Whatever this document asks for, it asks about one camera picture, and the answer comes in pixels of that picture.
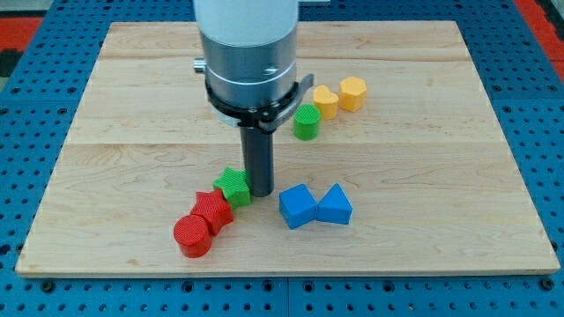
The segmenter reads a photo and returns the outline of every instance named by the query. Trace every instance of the yellow block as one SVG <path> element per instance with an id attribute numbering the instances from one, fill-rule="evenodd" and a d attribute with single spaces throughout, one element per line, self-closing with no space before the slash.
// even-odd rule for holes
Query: yellow block
<path id="1" fill-rule="evenodd" d="M 317 86 L 314 90 L 314 105 L 321 111 L 321 119 L 329 120 L 337 115 L 338 96 L 326 85 Z"/>
<path id="2" fill-rule="evenodd" d="M 364 106 L 366 97 L 367 84 L 364 79 L 347 77 L 341 81 L 338 104 L 342 109 L 355 112 Z"/>

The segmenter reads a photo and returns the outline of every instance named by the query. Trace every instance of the green cylinder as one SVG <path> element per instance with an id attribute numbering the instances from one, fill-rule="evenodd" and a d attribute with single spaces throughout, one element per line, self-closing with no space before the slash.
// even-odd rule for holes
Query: green cylinder
<path id="1" fill-rule="evenodd" d="M 314 105 L 301 105 L 293 116 L 293 134 L 300 140 L 312 140 L 319 131 L 321 112 Z"/>

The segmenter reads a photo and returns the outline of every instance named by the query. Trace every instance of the wooden board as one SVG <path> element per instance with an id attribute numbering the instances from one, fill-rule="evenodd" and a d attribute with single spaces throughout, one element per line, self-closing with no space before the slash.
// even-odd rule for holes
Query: wooden board
<path id="1" fill-rule="evenodd" d="M 23 276 L 469 276 L 560 267 L 454 22 L 299 26 L 299 73 L 367 104 L 302 142 L 275 134 L 275 192 L 235 212 L 199 259 L 175 221 L 241 167 L 239 133 L 207 105 L 190 23 L 109 30 L 17 272 Z M 311 92 L 306 101 L 311 100 Z M 290 231 L 278 193 L 340 183 L 350 225 Z"/>

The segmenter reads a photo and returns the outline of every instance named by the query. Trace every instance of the blue pegboard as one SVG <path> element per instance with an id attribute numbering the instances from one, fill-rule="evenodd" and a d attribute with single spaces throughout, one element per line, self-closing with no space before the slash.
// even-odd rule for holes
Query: blue pegboard
<path id="1" fill-rule="evenodd" d="M 0 93 L 0 315 L 561 315 L 564 278 L 23 279 L 13 267 L 112 21 L 190 21 L 189 0 L 55 0 Z M 455 20 L 564 259 L 564 86 L 511 1 L 333 0 L 301 20 Z"/>

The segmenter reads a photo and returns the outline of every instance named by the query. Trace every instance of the red pegboard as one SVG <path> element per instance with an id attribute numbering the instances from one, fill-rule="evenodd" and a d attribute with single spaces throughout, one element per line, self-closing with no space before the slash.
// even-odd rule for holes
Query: red pegboard
<path id="1" fill-rule="evenodd" d="M 564 81 L 564 42 L 556 35 L 554 25 L 545 17 L 545 10 L 535 0 L 515 0 L 515 4 L 529 28 L 535 34 L 546 56 Z"/>
<path id="2" fill-rule="evenodd" d="M 0 50 L 26 50 L 43 18 L 0 18 Z"/>

